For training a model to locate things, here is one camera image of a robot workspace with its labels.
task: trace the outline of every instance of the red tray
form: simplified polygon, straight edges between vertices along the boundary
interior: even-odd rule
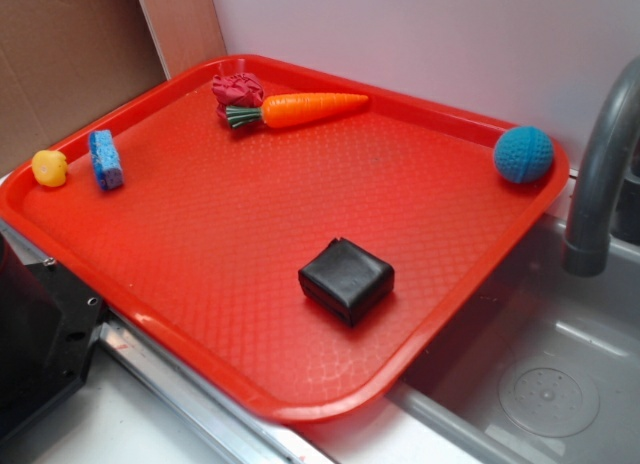
[[[253,72],[267,94],[355,92],[359,113],[231,131],[215,74]],[[492,146],[513,127],[257,56],[200,65],[53,146],[67,183],[30,164],[0,215],[112,308],[247,408],[325,419],[381,395],[563,188],[568,162],[515,185]],[[125,185],[95,182],[87,135],[110,129]],[[350,329],[298,284],[335,237],[392,264],[393,293]]]

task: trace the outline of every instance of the stainless steel sink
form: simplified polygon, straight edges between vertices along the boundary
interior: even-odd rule
[[[563,230],[545,216],[403,380],[489,461],[637,464],[640,253],[614,240],[602,275],[574,277]]]

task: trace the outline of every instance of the cardboard box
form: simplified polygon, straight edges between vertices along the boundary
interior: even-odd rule
[[[138,0],[0,0],[0,176],[164,79]]]

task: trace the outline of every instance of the blue ball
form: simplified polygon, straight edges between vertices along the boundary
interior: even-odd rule
[[[517,184],[541,178],[553,162],[551,139],[535,127],[516,127],[505,132],[493,150],[496,169]]]

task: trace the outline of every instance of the black square object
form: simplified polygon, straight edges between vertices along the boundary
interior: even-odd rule
[[[298,271],[304,294],[354,326],[393,289],[394,270],[341,238]]]

